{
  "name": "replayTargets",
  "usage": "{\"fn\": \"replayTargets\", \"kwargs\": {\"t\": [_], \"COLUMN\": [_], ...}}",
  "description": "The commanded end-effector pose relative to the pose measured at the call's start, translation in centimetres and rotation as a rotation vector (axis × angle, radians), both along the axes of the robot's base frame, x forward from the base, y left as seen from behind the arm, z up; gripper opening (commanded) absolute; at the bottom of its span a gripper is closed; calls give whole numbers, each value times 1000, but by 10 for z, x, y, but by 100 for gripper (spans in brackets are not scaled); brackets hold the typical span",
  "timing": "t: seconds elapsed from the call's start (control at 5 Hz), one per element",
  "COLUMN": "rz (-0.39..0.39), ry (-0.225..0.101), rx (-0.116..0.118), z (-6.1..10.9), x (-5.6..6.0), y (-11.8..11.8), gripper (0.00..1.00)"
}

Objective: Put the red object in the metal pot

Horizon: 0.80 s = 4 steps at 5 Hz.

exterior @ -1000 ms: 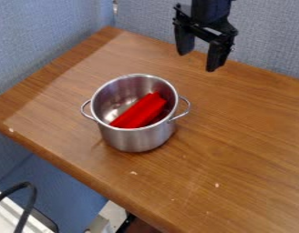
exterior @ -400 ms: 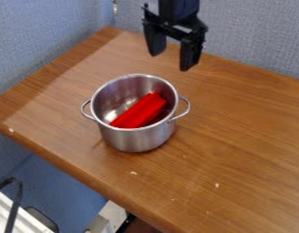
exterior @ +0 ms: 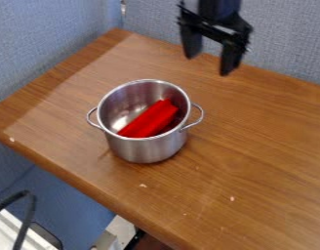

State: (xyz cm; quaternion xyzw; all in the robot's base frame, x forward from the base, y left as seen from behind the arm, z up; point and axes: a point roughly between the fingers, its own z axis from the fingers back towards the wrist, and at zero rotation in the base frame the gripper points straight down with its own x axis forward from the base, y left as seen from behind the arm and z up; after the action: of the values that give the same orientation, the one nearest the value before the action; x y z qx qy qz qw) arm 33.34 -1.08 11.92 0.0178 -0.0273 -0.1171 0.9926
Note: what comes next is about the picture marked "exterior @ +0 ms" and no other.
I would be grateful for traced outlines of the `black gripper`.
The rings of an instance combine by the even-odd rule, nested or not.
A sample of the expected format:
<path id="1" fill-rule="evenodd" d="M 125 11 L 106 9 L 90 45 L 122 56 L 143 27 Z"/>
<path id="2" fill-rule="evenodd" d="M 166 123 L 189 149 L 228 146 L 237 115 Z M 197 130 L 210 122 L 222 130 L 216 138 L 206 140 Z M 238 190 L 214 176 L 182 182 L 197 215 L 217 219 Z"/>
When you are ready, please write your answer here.
<path id="1" fill-rule="evenodd" d="M 184 54 L 190 60 L 201 52 L 201 38 L 222 45 L 220 75 L 238 66 L 245 52 L 252 26 L 240 17 L 241 0 L 181 0 L 177 17 Z"/>

